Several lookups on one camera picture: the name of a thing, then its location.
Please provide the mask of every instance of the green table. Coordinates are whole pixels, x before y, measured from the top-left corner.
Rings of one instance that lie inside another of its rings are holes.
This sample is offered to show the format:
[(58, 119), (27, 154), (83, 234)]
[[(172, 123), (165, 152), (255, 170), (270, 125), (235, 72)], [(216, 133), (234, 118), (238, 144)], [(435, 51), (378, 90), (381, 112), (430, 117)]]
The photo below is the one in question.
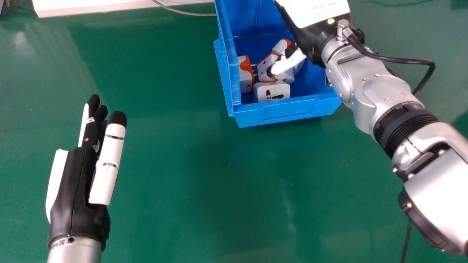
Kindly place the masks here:
[[(350, 5), (374, 51), (437, 63), (420, 99), (468, 135), (466, 1), (405, 2)], [(402, 182), (351, 111), (239, 129), (227, 115), (216, 38), (215, 18), (160, 8), (5, 15), (0, 262), (45, 262), (52, 159), (76, 146), (92, 93), (128, 116), (103, 262), (399, 262)], [(413, 87), (426, 70), (392, 68)], [(465, 261), (413, 232), (407, 262)]]

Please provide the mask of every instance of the blue box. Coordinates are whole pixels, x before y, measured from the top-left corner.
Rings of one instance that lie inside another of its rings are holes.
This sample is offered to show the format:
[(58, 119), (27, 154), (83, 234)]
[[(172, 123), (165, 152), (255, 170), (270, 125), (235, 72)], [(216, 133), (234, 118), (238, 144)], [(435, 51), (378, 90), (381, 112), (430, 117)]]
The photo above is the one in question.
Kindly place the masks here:
[(341, 104), (325, 83), (325, 71), (310, 61), (295, 76), (291, 98), (253, 102), (252, 93), (241, 94), (237, 56), (256, 63), (281, 39), (293, 40), (273, 0), (214, 0), (219, 39), (214, 41), (227, 112), (239, 127), (249, 127), (331, 115)]

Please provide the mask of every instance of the silver robotic arm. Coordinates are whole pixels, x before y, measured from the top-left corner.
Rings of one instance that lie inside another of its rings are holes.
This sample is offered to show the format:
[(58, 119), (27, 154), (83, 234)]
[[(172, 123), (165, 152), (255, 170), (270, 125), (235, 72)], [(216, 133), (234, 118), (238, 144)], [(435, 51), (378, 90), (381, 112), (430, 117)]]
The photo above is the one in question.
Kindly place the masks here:
[[(356, 126), (392, 158), (393, 172), (404, 181), (398, 200), (410, 223), (433, 247), (468, 255), (468, 141), (413, 95), (421, 85), (412, 93), (362, 45), (364, 34), (354, 28), (346, 0), (275, 4), (297, 46), (325, 68), (327, 82), (352, 110)], [(323, 16), (320, 21), (316, 14)]]
[(78, 147), (57, 150), (45, 212), (51, 225), (48, 263), (99, 263), (109, 238), (107, 205), (114, 192), (127, 119), (92, 95), (84, 106)]

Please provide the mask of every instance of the robotic arm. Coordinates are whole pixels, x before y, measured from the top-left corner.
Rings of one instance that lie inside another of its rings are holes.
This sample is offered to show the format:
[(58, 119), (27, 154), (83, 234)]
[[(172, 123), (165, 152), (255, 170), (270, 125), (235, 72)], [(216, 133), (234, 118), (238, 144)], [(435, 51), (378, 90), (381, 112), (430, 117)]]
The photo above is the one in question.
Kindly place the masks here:
[(110, 204), (127, 119), (92, 95), (84, 106), (78, 147), (57, 150), (45, 211), (51, 225), (48, 263), (99, 263), (109, 238)]
[(402, 63), (401, 58), (362, 45), (364, 34), (354, 27), (347, 0), (275, 4), (297, 46), (325, 68), (327, 83), (352, 110), (356, 126), (392, 158), (393, 172), (404, 182), (398, 201), (410, 223), (433, 247), (468, 255), (468, 141), (414, 95), (435, 65), (407, 59), (430, 66), (413, 94), (382, 62)]

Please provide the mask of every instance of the gray cable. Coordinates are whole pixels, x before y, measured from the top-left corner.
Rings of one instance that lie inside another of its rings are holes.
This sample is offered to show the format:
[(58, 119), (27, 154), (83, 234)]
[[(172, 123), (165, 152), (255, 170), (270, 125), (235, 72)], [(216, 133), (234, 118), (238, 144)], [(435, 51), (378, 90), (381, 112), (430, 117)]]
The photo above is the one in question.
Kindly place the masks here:
[(183, 15), (192, 15), (192, 16), (216, 16), (216, 13), (192, 13), (192, 12), (185, 12), (185, 11), (182, 11), (182, 10), (178, 10), (178, 9), (174, 9), (174, 8), (170, 8), (170, 7), (167, 7), (163, 4), (161, 4), (161, 2), (159, 2), (158, 0), (151, 0), (153, 1), (156, 5), (166, 9), (166, 10), (169, 10), (169, 11), (172, 11), (172, 12), (175, 12), (175, 13), (179, 13), (179, 14), (183, 14)]

